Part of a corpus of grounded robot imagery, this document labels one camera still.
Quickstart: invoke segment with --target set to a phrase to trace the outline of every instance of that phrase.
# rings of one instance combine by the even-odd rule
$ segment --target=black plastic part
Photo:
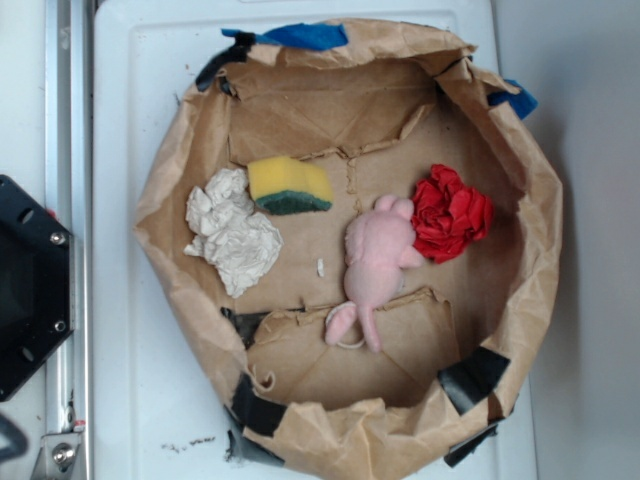
[[[497,423],[492,423],[487,428],[482,430],[477,435],[474,435],[470,439],[459,443],[449,450],[449,453],[445,455],[444,461],[451,468],[458,465],[462,460],[467,458],[471,453],[473,453],[478,446],[484,442],[489,437],[494,437],[498,434],[498,425]]]
[[[247,437],[242,435],[242,425],[233,418],[233,415],[229,410],[225,409],[225,411],[229,414],[229,419],[231,421],[231,429],[228,431],[229,448],[227,449],[227,454],[225,456],[225,459],[228,462],[234,458],[239,458],[277,467],[282,467],[284,465],[284,460],[280,457],[271,453],[262,445],[258,445],[256,442],[249,440]]]
[[[438,372],[438,380],[460,415],[487,398],[511,361],[484,347]]]
[[[71,334],[70,233],[0,175],[0,401]]]
[[[242,376],[231,406],[231,412],[240,425],[259,435],[273,437],[286,411],[286,405],[258,397],[253,391],[251,377],[247,374]]]
[[[209,60],[209,63],[205,65],[196,77],[196,87],[198,87],[199,92],[204,92],[211,86],[220,69],[227,63],[244,63],[247,61],[247,54],[256,43],[255,34],[238,32],[235,39],[235,44]]]
[[[6,441],[0,442],[0,445],[6,446],[0,448],[0,463],[21,457],[27,452],[29,447],[27,437],[8,418],[0,413],[1,437],[4,437]]]

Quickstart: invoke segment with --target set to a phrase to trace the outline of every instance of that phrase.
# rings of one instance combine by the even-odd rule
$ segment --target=black tape
[[[273,432],[280,426],[287,406],[258,397],[253,391],[251,377],[244,374],[233,395],[231,411],[240,425],[259,435],[273,437]]]
[[[438,380],[460,415],[487,398],[511,360],[478,347],[468,358],[438,372]]]
[[[198,87],[199,92],[204,92],[211,86],[218,71],[227,63],[244,63],[247,61],[247,54],[256,43],[255,34],[238,32],[235,35],[235,39],[235,44],[209,60],[209,63],[196,77],[196,87]]]
[[[498,424],[492,423],[487,428],[482,430],[477,435],[465,440],[454,447],[451,447],[449,453],[445,455],[444,461],[451,468],[458,465],[462,460],[467,458],[471,453],[475,452],[476,448],[489,437],[494,437],[498,434]]]
[[[230,462],[234,458],[239,458],[277,467],[284,465],[284,460],[276,454],[242,435],[242,425],[238,423],[228,409],[225,409],[225,411],[229,415],[231,423],[231,428],[227,432],[229,435],[229,448],[225,455],[227,462]]]
[[[260,322],[262,322],[264,317],[269,315],[270,312],[236,313],[230,308],[223,307],[220,309],[220,313],[231,322],[233,328],[236,329],[236,332],[238,332],[238,335],[242,338],[242,343],[244,343],[245,348],[249,348],[253,345],[253,337],[260,326]]]

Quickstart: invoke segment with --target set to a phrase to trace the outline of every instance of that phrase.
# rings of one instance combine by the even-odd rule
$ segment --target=white surface
[[[0,0],[0,173],[44,201],[44,2]],[[44,369],[0,412],[29,438],[20,459],[0,465],[1,479],[29,478],[45,433]]]
[[[142,250],[131,234],[150,165],[177,99],[217,51],[221,27],[263,32],[336,16],[450,28],[496,67],[488,1],[240,3],[110,0],[98,11],[95,59],[95,478],[288,479],[305,476],[225,462],[227,421]],[[215,437],[212,442],[195,440]],[[495,439],[455,470],[442,461],[411,478],[536,478],[529,391]]]
[[[565,183],[557,307],[531,375],[540,480],[640,476],[640,2],[495,0],[502,73]]]

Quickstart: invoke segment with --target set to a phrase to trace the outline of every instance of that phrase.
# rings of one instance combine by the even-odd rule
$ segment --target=red crumpled paper
[[[457,257],[471,242],[486,237],[493,220],[491,199],[466,186],[445,165],[432,165],[431,176],[418,181],[413,203],[414,247],[436,263]]]

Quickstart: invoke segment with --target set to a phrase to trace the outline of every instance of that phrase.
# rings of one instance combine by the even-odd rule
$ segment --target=small white scrap
[[[195,187],[186,220],[196,234],[184,253],[204,257],[218,269],[227,294],[238,298],[273,266],[283,240],[262,213],[253,213],[244,170],[224,168],[204,191]]]
[[[324,278],[324,260],[322,258],[318,259],[317,270],[318,276]]]

